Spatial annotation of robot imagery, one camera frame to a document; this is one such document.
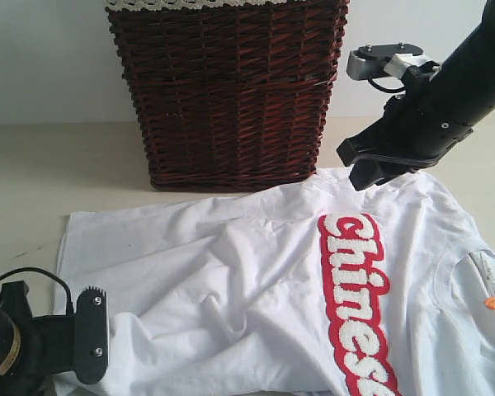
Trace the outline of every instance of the white t-shirt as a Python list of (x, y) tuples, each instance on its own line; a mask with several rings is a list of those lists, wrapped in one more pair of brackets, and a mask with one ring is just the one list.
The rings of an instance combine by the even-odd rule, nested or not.
[(347, 178), (73, 213), (58, 273), (111, 308), (110, 367), (87, 389), (495, 395), (495, 257), (473, 219), (424, 172), (362, 192)]

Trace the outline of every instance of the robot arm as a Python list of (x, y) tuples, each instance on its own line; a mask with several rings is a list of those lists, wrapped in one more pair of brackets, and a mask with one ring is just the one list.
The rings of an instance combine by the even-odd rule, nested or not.
[(495, 109), (495, 0), (440, 67), (418, 47), (400, 43), (353, 51), (347, 72), (371, 83), (395, 76), (406, 90), (388, 101), (381, 119), (337, 149), (346, 166), (354, 164), (353, 186), (363, 190), (436, 165)]

